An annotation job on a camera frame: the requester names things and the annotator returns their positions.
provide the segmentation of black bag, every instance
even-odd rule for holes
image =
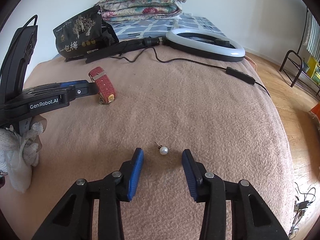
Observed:
[[[66,61],[118,43],[112,26],[102,20],[100,6],[79,13],[53,30],[56,47]]]

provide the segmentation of white ring light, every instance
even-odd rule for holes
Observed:
[[[213,44],[208,44],[208,43],[204,43],[201,41],[191,40],[191,39],[181,37],[178,35],[181,33],[185,33],[185,34],[189,33],[189,34],[191,34],[191,36],[192,36],[192,33],[197,33],[197,34],[202,34],[202,35],[211,36],[211,37],[214,37],[217,39],[221,39],[223,41],[229,41],[230,45],[232,45],[235,49],[225,48],[225,47],[218,46],[218,45],[213,45]],[[222,58],[225,59],[224,61],[241,61],[245,55],[244,48],[240,44],[236,43],[235,41],[233,41],[231,39],[228,39],[225,36],[222,36],[222,35],[219,35],[216,33],[212,33],[209,31],[205,31],[205,30],[188,29],[188,28],[174,29],[174,30],[166,33],[166,38],[175,44],[179,44],[179,45],[193,48],[196,50],[197,49],[202,50],[207,53],[213,53],[213,55],[215,55],[215,54],[222,55]]]

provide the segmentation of floral quilt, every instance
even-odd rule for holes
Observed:
[[[102,18],[105,21],[163,19],[179,15],[186,0],[100,0]]]

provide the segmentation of blue gripper pad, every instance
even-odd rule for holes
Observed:
[[[141,148],[136,148],[132,161],[134,162],[131,176],[129,179],[129,190],[128,190],[128,200],[131,201],[134,195],[136,194],[138,182],[140,178],[140,173],[143,165],[143,150]]]
[[[197,193],[198,182],[197,182],[196,174],[194,173],[195,167],[193,166],[193,164],[196,165],[190,150],[185,149],[182,152],[182,166],[183,166],[184,174],[187,179],[190,195],[191,197],[193,197],[194,201],[196,201],[198,198],[198,193]]]
[[[86,82],[87,82],[86,80],[63,82],[60,84],[60,87],[64,88],[64,87],[74,86],[74,85],[78,85],[78,84],[84,84]]]

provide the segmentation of tree illustration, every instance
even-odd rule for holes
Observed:
[[[86,29],[88,29],[87,33],[85,34],[86,36],[89,36],[90,35],[90,31],[91,31],[91,28],[96,24],[96,22],[90,18],[84,18],[84,27]]]
[[[77,39],[79,39],[79,26],[77,24],[72,28],[72,31],[74,34],[77,34]]]
[[[75,26],[72,29],[73,33],[77,34],[77,39],[79,39],[79,33],[84,32],[84,20],[85,18],[79,15],[78,19],[76,19]]]
[[[79,39],[79,33],[84,32],[86,29],[88,30],[85,34],[86,36],[90,35],[91,28],[96,24],[96,22],[90,18],[78,16],[78,19],[75,21],[75,26],[72,31],[74,34],[77,34],[77,39]]]

